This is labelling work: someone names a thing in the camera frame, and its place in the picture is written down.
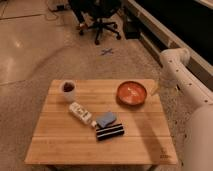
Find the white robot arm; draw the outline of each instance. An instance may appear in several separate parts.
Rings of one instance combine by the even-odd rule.
[[[161,52],[163,79],[178,84],[181,91],[189,97],[197,107],[213,104],[213,92],[209,90],[186,68],[190,53],[185,48],[169,49]]]
[[[186,125],[183,171],[207,171],[213,168],[213,93],[185,67],[190,59],[187,49],[161,53],[162,83],[173,83],[190,98],[197,109]]]

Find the blue sponge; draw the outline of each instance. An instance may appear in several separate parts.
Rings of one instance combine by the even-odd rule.
[[[117,119],[116,115],[112,112],[107,112],[103,116],[96,119],[98,126],[105,128],[107,125],[115,122]]]

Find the chair wheel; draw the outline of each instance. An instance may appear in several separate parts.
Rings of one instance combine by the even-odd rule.
[[[83,36],[84,35],[84,31],[83,30],[79,31],[79,35]]]
[[[95,44],[96,44],[96,45],[100,45],[99,40],[95,40]]]
[[[117,24],[114,24],[113,28],[114,28],[114,29],[117,29],[117,28],[118,28],[118,25],[117,25]]]
[[[117,40],[121,40],[121,36],[120,36],[120,35],[117,35],[117,36],[116,36],[116,39],[117,39]]]

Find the black box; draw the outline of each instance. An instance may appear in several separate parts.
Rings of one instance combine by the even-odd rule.
[[[139,39],[140,31],[137,25],[132,21],[126,21],[123,23],[123,31],[126,39]]]

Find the cable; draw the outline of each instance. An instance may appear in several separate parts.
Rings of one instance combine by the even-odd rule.
[[[6,4],[5,4],[5,6],[4,6],[4,9],[3,9],[2,14],[1,14],[1,16],[0,16],[0,20],[3,19],[4,13],[5,13],[5,10],[6,10],[7,6],[8,6],[8,4],[9,4],[9,0],[7,0]]]
[[[48,0],[45,0],[45,4],[46,4],[46,6],[47,6],[47,9],[55,16],[55,18],[49,19],[49,18],[47,17],[47,14],[45,14],[45,15],[44,15],[44,19],[45,19],[46,21],[55,21],[55,20],[57,20],[57,19],[59,18],[59,16],[56,15],[56,14],[54,13],[54,11],[50,9],[50,7],[49,7],[49,5],[48,5]]]

